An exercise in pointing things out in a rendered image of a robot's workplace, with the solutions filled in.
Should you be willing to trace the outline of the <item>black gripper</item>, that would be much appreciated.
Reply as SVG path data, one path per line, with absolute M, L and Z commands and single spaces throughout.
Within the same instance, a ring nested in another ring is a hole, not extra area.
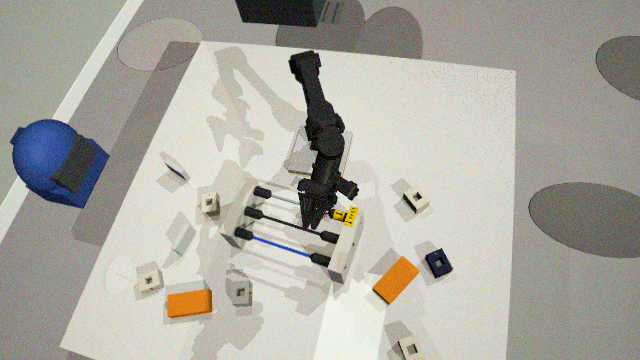
M 303 178 L 299 181 L 298 192 L 303 228 L 316 230 L 325 212 L 336 205 L 338 197 L 335 189 L 328 188 L 327 182 L 332 173 L 339 170 L 339 166 L 323 160 L 312 163 L 311 179 Z M 330 204 L 329 204 L 330 203 Z M 334 204 L 334 205 L 332 205 Z

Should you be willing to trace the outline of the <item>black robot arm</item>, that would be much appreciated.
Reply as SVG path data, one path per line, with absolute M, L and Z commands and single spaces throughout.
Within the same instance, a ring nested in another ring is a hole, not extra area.
M 338 113 L 335 113 L 333 105 L 325 99 L 319 81 L 319 67 L 321 61 L 319 54 L 307 51 L 291 55 L 288 60 L 291 74 L 302 85 L 306 104 L 307 119 L 305 131 L 308 141 L 311 142 L 310 150 L 318 151 L 316 160 L 323 160 L 340 166 L 345 139 L 345 125 Z M 311 149 L 312 148 L 312 149 Z M 333 186 L 334 185 L 334 186 Z M 330 187 L 328 187 L 330 186 Z M 332 173 L 327 182 L 327 187 L 339 191 L 349 200 L 353 201 L 358 195 L 358 185 L 353 181 L 347 181 L 338 174 Z

